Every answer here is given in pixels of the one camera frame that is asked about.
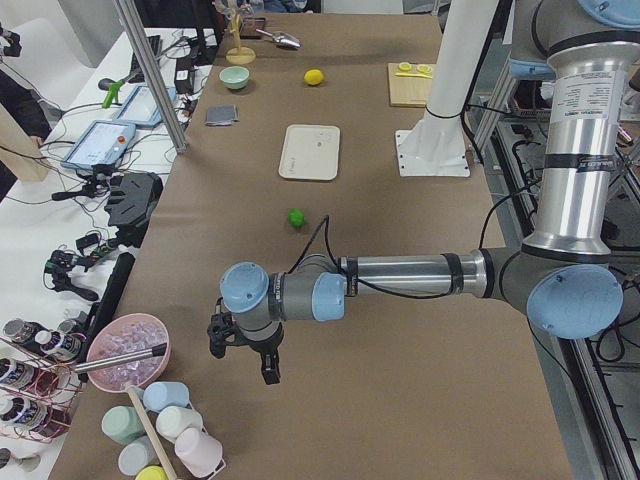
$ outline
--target green bowl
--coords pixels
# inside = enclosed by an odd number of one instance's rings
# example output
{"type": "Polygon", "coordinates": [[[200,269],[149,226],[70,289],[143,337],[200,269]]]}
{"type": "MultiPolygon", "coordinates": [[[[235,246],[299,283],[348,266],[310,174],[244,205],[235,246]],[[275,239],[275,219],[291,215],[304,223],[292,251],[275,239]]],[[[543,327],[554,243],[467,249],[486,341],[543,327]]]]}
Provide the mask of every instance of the green bowl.
{"type": "Polygon", "coordinates": [[[229,90],[240,90],[249,81],[249,70],[244,67],[227,67],[220,72],[220,81],[229,90]]]}

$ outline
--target yellow cup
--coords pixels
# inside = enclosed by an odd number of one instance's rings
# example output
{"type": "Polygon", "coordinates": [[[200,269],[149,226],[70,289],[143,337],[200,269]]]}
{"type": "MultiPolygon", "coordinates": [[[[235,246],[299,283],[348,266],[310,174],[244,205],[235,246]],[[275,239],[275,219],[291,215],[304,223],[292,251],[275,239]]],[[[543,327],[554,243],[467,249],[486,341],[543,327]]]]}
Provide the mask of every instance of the yellow cup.
{"type": "Polygon", "coordinates": [[[169,477],[162,467],[152,465],[140,470],[140,473],[136,475],[136,480],[169,480],[169,477]]]}

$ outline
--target pink cup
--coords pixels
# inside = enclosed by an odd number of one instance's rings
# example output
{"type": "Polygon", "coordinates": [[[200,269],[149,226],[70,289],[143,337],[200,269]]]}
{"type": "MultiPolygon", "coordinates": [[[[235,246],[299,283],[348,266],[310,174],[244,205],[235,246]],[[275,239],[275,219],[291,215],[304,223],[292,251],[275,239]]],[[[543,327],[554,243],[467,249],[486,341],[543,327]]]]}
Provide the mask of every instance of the pink cup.
{"type": "Polygon", "coordinates": [[[178,436],[175,452],[196,478],[213,477],[226,466],[222,444],[197,428],[187,428],[178,436]]]}

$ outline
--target person's arm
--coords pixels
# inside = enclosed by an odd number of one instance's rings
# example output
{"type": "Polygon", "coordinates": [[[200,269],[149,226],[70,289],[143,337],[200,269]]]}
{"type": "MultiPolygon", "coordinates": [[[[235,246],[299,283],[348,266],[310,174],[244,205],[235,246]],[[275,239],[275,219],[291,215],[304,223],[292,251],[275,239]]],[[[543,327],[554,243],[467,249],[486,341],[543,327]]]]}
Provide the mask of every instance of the person's arm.
{"type": "Polygon", "coordinates": [[[38,102],[28,90],[22,88],[2,71],[0,71],[0,103],[36,145],[40,146],[49,136],[51,127],[38,102]]]}

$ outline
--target warning label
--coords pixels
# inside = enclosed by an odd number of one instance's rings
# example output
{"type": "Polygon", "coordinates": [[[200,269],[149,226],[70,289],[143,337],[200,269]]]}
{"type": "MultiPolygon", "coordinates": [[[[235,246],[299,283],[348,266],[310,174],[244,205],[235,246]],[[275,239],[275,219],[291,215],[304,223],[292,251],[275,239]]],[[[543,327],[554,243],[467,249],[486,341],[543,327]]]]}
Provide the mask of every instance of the warning label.
{"type": "Polygon", "coordinates": [[[590,119],[617,123],[615,115],[623,85],[624,75],[620,72],[589,72],[560,78],[553,94],[551,123],[590,119]]]}

